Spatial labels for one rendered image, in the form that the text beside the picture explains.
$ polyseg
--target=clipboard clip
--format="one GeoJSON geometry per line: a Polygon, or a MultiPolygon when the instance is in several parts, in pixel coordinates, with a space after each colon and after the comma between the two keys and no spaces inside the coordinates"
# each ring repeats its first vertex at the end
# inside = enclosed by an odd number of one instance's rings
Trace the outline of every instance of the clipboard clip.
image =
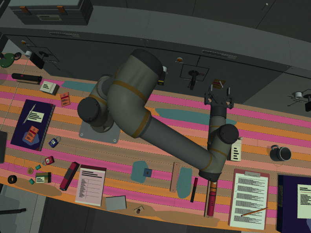
{"type": "Polygon", "coordinates": [[[260,177],[260,173],[245,171],[245,176],[260,177]]]}

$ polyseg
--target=white cylinder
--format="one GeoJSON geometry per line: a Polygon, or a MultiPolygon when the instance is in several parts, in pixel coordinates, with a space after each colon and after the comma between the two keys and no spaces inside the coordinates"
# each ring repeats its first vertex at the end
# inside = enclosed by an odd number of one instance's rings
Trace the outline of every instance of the white cylinder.
{"type": "Polygon", "coordinates": [[[26,56],[27,58],[30,58],[31,55],[32,55],[32,52],[30,52],[30,51],[27,51],[27,52],[25,53],[25,56],[26,56]]]}
{"type": "Polygon", "coordinates": [[[295,99],[299,99],[299,98],[301,98],[302,93],[300,91],[297,91],[297,92],[294,92],[293,95],[294,95],[295,99]]]}

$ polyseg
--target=black mug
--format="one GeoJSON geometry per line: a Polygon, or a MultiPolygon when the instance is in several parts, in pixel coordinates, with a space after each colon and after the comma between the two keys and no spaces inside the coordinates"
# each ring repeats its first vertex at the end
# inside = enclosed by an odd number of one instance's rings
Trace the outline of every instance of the black mug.
{"type": "Polygon", "coordinates": [[[270,157],[273,161],[288,161],[291,159],[291,150],[287,147],[271,146],[270,157]]]}

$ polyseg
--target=small blue square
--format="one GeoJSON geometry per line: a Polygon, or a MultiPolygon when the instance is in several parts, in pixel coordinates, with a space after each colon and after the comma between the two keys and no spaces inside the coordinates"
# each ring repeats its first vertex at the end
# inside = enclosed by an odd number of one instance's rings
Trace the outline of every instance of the small blue square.
{"type": "Polygon", "coordinates": [[[144,176],[145,177],[151,177],[151,173],[152,173],[151,169],[148,169],[148,168],[144,169],[144,176]]]}

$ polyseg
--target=striped tabletop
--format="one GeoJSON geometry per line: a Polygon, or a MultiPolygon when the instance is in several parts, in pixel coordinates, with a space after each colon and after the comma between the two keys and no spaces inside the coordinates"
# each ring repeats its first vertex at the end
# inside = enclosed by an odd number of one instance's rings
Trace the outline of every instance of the striped tabletop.
{"type": "MultiPolygon", "coordinates": [[[[209,221],[209,218],[203,217],[207,181],[198,176],[198,169],[140,138],[133,139],[122,131],[117,144],[80,138],[78,133],[82,120],[77,114],[77,106],[83,98],[89,95],[89,92],[60,87],[58,94],[68,91],[71,100],[70,105],[61,107],[59,95],[45,94],[39,91],[39,85],[20,82],[16,88],[17,82],[12,79],[11,74],[22,73],[23,70],[24,74],[41,75],[43,80],[57,83],[59,86],[69,80],[96,83],[50,76],[44,70],[34,66],[24,55],[9,68],[0,69],[0,124],[4,120],[15,93],[2,127],[2,131],[8,132],[5,162],[0,164],[0,183],[2,184],[75,203],[80,169],[67,191],[60,191],[59,189],[62,178],[70,164],[78,162],[85,165],[101,166],[107,168],[103,198],[126,195],[127,202],[136,203],[137,207],[139,205],[148,206],[154,210],[149,215],[145,211],[144,218],[221,229],[254,231],[228,226],[234,169],[247,169],[270,174],[266,229],[262,232],[277,232],[275,230],[277,175],[280,173],[285,175],[311,174],[311,118],[235,104],[235,108],[227,109],[227,118],[237,122],[235,126],[238,128],[240,136],[243,137],[241,161],[226,161],[218,181],[214,219],[209,221]],[[42,151],[33,151],[10,144],[26,99],[56,105],[42,151]],[[55,148],[51,148],[48,142],[56,136],[61,136],[61,141],[55,148]],[[275,144],[290,148],[292,159],[287,162],[272,161],[269,153],[271,145],[275,144]],[[31,175],[27,173],[29,166],[34,168],[43,159],[51,155],[54,157],[55,163],[42,166],[39,171],[34,170],[31,175]],[[149,169],[153,170],[152,177],[146,178],[143,184],[132,181],[130,178],[133,162],[138,160],[146,161],[149,169]],[[185,199],[180,199],[177,193],[170,192],[174,162],[179,162],[182,167],[192,168],[192,184],[194,179],[198,178],[193,203],[190,202],[191,194],[185,199]],[[36,172],[51,172],[52,182],[40,184],[40,188],[32,186],[28,180],[34,178],[36,172]],[[21,182],[13,185],[8,184],[7,178],[10,175],[16,175],[18,181],[21,182]],[[161,214],[161,211],[174,211],[172,216],[176,217],[168,217],[168,215],[161,214]]],[[[146,108],[151,111],[153,117],[207,148],[208,125],[163,118],[157,112],[157,109],[162,108],[209,114],[210,105],[204,105],[204,98],[153,91],[146,108]]],[[[105,209],[105,201],[103,200],[101,207],[84,206],[105,209]]],[[[123,212],[120,210],[115,212],[134,216],[133,211],[123,212]]]]}

